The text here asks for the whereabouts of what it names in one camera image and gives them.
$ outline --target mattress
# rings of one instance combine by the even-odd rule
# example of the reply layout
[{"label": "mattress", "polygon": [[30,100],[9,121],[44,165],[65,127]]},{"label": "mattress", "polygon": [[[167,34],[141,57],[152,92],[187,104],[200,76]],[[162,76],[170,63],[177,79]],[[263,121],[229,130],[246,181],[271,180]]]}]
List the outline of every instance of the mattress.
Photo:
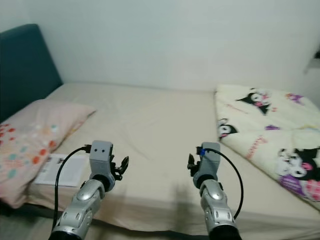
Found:
[{"label": "mattress", "polygon": [[[123,179],[106,194],[95,219],[137,231],[207,234],[199,190],[193,185],[187,162],[196,146],[218,140],[212,92],[67,83],[48,98],[97,108],[56,153],[68,154],[93,140],[104,140],[113,143],[118,164],[130,157]],[[221,145],[221,152],[242,176],[244,202],[236,222],[244,239],[320,235],[316,209],[293,197],[228,147]],[[88,164],[82,180],[89,174]],[[235,211],[240,200],[237,176],[224,160],[217,175],[228,205]],[[78,188],[59,188],[61,211]],[[53,209],[54,186],[31,184],[28,202]]]}]

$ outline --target blanket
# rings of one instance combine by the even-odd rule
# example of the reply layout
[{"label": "blanket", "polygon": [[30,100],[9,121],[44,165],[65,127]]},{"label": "blanket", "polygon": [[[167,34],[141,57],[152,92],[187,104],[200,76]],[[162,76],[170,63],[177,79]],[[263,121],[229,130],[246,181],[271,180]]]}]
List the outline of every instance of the blanket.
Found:
[{"label": "blanket", "polygon": [[220,141],[320,210],[319,109],[299,94],[238,85],[219,86],[215,100]]}]

